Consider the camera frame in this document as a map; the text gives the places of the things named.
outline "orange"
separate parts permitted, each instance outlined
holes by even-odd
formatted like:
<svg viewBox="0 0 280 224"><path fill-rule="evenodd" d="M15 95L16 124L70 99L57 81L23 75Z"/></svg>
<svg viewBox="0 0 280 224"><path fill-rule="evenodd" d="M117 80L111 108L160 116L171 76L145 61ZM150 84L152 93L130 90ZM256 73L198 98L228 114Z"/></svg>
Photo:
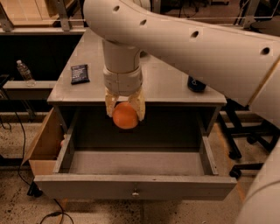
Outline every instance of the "orange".
<svg viewBox="0 0 280 224"><path fill-rule="evenodd" d="M113 121L120 129L134 129L138 125L137 112L131 107L129 102L120 102L115 106Z"/></svg>

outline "drawer handle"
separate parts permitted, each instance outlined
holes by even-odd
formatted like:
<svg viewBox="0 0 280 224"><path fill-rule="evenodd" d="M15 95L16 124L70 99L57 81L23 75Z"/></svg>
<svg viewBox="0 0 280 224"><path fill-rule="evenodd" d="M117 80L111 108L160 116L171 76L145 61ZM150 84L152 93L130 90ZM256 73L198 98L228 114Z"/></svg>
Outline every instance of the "drawer handle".
<svg viewBox="0 0 280 224"><path fill-rule="evenodd" d="M139 198L140 194L137 192L137 189L134 189L134 192L131 194L133 198Z"/></svg>

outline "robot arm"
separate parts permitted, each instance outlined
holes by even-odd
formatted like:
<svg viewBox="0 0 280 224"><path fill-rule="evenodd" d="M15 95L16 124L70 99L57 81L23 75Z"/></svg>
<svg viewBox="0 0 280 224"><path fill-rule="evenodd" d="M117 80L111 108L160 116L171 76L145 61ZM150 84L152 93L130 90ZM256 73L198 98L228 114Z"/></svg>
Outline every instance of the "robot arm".
<svg viewBox="0 0 280 224"><path fill-rule="evenodd" d="M142 49L280 127L279 38L158 15L130 0L84 6L89 27L110 43Z"/></svg>
<svg viewBox="0 0 280 224"><path fill-rule="evenodd" d="M142 91L142 70L139 65L140 49L103 40L105 67L105 103L108 116L112 117L120 95L128 96L129 103L142 121L145 114Z"/></svg>

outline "black wire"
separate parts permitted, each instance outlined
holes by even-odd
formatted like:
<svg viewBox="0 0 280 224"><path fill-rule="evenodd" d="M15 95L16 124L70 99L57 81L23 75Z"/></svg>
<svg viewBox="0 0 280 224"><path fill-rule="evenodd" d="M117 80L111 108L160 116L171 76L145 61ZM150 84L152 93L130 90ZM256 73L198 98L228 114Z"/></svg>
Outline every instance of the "black wire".
<svg viewBox="0 0 280 224"><path fill-rule="evenodd" d="M72 217L71 217L69 214L65 213L65 211L64 211L63 207L60 205L60 203L59 203L56 199L54 199L54 201L55 201L55 203L59 206L61 212L49 213L48 215L46 215L46 216L41 220L40 224L42 224L43 221L44 221L45 219L47 219L47 218L49 218L49 217L59 216L60 214L62 214L62 218L61 218L59 224L62 224L62 223L63 223L64 215L67 216L67 217L70 219L70 221L74 224L74 221L73 221Z"/></svg>
<svg viewBox="0 0 280 224"><path fill-rule="evenodd" d="M1 124L1 126L5 129L5 130L11 130L11 125L7 122L7 124L8 124L8 126L9 126L9 128L6 128L5 126L4 126L4 123L3 123L3 121L2 121L2 117L0 116L0 124Z"/></svg>
<svg viewBox="0 0 280 224"><path fill-rule="evenodd" d="M190 16L190 15L187 15L187 14L185 13L185 7L183 7L183 12L184 12L184 15L185 15L186 18L192 18L192 17L194 17L194 16L198 13L197 11L195 11L191 16Z"/></svg>
<svg viewBox="0 0 280 224"><path fill-rule="evenodd" d="M23 125L23 123L22 123L22 121L21 121L21 119L20 119L20 117L19 117L17 111L15 110L13 104L11 103L10 97L8 96L8 94L6 93L6 91L5 91L3 88L1 88L1 90L5 93L5 96L7 97L7 99L8 99L8 101L9 101L10 105L12 106L12 108L13 108L15 114L16 114L17 120L18 120L18 122L19 122L19 124L20 124L20 126L21 126L21 129L22 129L22 131L23 131L23 134L24 134L23 155L22 155L22 161L24 161L24 158L25 158L25 145L26 145L25 128L24 128L24 125ZM28 183L27 180L25 180L25 179L21 176L21 174L20 174L20 168L21 168L21 164L18 166L18 169L17 169L17 174L18 174L18 176L19 176L28 186L30 186L31 184Z"/></svg>

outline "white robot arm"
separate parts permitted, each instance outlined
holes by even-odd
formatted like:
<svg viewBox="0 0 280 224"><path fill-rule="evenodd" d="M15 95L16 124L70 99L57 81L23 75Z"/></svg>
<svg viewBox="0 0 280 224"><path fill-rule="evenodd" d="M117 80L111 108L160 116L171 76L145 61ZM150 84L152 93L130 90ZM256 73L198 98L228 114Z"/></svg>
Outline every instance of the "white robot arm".
<svg viewBox="0 0 280 224"><path fill-rule="evenodd" d="M142 121L145 114L142 91L142 70L139 65L140 49L103 40L105 66L103 69L105 102L108 116L112 117L120 95L128 96L129 103Z"/></svg>
<svg viewBox="0 0 280 224"><path fill-rule="evenodd" d="M87 0L84 14L89 27L109 43L144 50L241 105L249 105L280 128L279 38L161 16L130 0ZM137 70L135 65L130 72ZM136 91L141 89L141 75L138 78ZM256 177L237 224L280 222L279 155L280 142Z"/></svg>

